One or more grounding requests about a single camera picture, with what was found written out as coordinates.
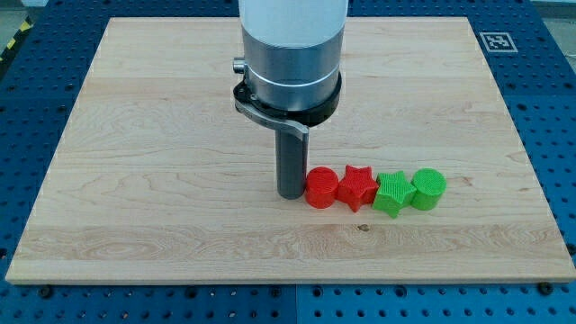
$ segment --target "wood grain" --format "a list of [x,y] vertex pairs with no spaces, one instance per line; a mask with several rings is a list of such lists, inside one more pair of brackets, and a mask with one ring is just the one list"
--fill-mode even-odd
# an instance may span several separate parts
[[433,211],[319,211],[275,191],[274,133],[235,112],[236,19],[111,19],[8,271],[13,284],[465,284],[576,277],[464,18],[346,23],[309,168],[411,177]]

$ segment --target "cylindrical block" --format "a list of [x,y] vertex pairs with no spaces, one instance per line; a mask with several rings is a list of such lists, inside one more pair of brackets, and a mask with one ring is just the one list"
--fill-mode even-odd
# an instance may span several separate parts
[[307,156],[308,137],[276,131],[276,181],[282,197],[296,199],[304,193]]
[[306,202],[318,209],[330,207],[336,200],[338,175],[332,169],[315,167],[306,177]]
[[246,83],[275,109],[305,111],[334,92],[347,0],[243,0]]
[[446,190],[444,176],[431,168],[418,170],[412,178],[412,185],[416,187],[416,193],[410,205],[421,211],[429,211],[436,207]]

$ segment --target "blue table surface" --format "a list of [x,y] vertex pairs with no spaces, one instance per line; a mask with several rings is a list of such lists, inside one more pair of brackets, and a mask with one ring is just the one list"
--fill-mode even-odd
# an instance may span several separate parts
[[[527,0],[350,0],[350,16],[466,16],[572,251],[576,76]],[[51,0],[0,84],[0,273],[110,17],[238,16],[237,0]],[[494,34],[505,32],[500,47]],[[517,51],[510,50],[511,42]],[[576,323],[576,283],[11,286],[0,323]]]

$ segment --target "red block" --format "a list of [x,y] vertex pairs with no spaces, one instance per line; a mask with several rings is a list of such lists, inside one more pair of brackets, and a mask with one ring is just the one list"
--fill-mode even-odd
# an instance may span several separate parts
[[338,175],[332,169],[319,166],[306,177],[306,202],[318,209],[328,208],[336,200]]
[[337,199],[358,212],[365,203],[373,203],[378,184],[372,179],[372,168],[346,166],[346,174],[338,185]]

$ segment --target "red star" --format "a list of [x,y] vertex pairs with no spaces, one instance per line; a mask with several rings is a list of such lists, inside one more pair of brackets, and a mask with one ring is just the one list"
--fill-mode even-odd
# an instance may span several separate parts
[[365,203],[373,203],[378,184],[372,179],[372,168],[346,166],[346,174],[338,184],[337,199],[358,212]]

